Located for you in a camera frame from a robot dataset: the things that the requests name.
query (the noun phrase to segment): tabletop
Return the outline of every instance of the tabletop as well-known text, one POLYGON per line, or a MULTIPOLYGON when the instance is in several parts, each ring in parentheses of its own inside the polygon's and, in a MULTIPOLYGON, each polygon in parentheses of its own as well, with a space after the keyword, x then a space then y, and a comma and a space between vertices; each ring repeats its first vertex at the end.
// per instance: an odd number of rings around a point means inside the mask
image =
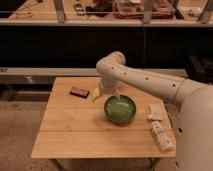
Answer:
POLYGON ((104 114, 110 95, 92 101, 100 77, 58 77, 55 80, 32 151, 33 158, 148 158, 175 157, 176 149, 161 152, 148 130, 149 105, 163 113, 162 127, 176 147, 164 103, 150 94, 119 82, 121 94, 136 104, 133 121, 113 124, 104 114), (87 99, 70 95, 75 86, 90 91, 87 99))

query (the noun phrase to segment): table leg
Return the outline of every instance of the table leg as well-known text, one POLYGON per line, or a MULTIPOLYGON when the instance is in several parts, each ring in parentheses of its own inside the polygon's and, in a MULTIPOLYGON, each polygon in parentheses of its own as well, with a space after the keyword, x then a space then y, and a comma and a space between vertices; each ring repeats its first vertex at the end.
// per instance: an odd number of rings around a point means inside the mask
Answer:
POLYGON ((66 171, 57 159, 49 159, 49 161, 54 165, 57 171, 66 171))
POLYGON ((148 167, 148 169, 150 171, 154 171, 155 167, 157 166, 157 164, 160 162, 161 158, 154 158, 154 159, 150 159, 150 166, 148 167))

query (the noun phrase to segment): green bowl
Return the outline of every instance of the green bowl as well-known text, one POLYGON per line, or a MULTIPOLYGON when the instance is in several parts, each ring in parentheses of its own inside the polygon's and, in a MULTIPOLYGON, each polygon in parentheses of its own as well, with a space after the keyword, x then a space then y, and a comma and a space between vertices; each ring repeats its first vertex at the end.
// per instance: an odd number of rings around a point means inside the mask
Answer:
POLYGON ((136 105, 132 99, 121 95, 120 99, 111 96, 104 105, 107 117, 116 124, 125 124, 135 116, 136 105))

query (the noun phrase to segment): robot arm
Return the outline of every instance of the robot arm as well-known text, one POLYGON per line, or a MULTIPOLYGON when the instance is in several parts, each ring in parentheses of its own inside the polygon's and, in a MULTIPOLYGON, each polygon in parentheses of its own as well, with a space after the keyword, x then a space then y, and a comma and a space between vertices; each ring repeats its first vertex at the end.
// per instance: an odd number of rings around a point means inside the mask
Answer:
POLYGON ((212 171, 213 86, 185 78, 124 66, 125 58, 113 52, 96 66, 101 74, 99 93, 114 93, 117 80, 181 106, 177 134, 178 171, 212 171))
POLYGON ((181 77, 132 69, 124 64, 125 57, 120 52, 113 52, 98 61, 96 69, 102 77, 99 83, 102 94, 113 93, 119 80, 165 101, 181 105, 191 92, 206 86, 181 77))

